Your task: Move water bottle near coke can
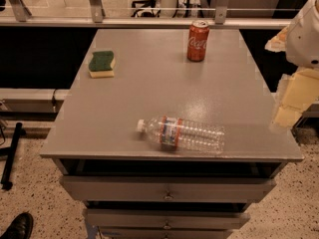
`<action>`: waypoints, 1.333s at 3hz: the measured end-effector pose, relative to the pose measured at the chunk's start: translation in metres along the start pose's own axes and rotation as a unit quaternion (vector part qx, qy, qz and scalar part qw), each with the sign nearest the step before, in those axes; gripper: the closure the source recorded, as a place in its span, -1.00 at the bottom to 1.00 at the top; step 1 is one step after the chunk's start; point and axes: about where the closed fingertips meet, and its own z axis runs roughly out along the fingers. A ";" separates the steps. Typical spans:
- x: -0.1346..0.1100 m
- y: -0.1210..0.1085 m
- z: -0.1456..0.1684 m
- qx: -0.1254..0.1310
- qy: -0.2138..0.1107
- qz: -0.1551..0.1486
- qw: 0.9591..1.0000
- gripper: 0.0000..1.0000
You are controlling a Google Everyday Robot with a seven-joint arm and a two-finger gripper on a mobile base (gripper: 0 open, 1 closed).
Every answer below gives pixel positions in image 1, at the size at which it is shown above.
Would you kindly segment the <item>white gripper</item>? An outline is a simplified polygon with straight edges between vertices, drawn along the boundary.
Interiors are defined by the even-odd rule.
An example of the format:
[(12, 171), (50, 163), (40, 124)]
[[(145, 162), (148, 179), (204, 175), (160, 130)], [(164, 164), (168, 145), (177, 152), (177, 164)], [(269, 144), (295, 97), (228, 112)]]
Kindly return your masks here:
[(265, 49), (286, 51), (287, 61), (299, 67), (293, 75), (281, 77), (272, 115), (273, 124), (291, 128), (319, 97), (318, 0), (308, 0), (289, 27), (267, 41)]

